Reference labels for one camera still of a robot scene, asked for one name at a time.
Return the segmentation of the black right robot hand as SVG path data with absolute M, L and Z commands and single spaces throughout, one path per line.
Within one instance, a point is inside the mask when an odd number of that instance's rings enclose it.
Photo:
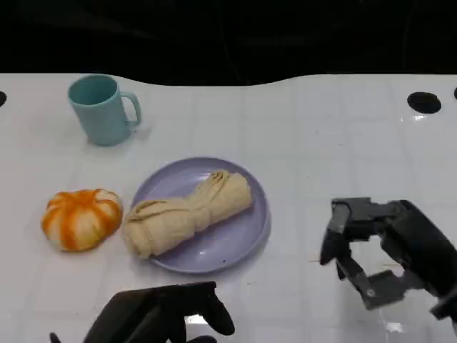
M 372 236 L 402 266 L 401 276 L 391 270 L 368 276 L 353 259 L 350 244 Z M 368 310 L 399 302 L 411 289 L 424 289 L 438 300 L 430 310 L 435 318 L 456 318 L 456 248 L 408 200 L 379 204 L 368 197 L 333 199 L 319 259 L 322 265 L 331 261 L 339 279 L 352 283 Z

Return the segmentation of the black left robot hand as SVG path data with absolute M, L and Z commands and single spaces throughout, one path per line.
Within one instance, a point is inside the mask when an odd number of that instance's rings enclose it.
M 231 336 L 231 315 L 216 295 L 216 283 L 197 282 L 115 294 L 85 342 L 188 342 L 185 318 L 199 315 L 217 333 Z

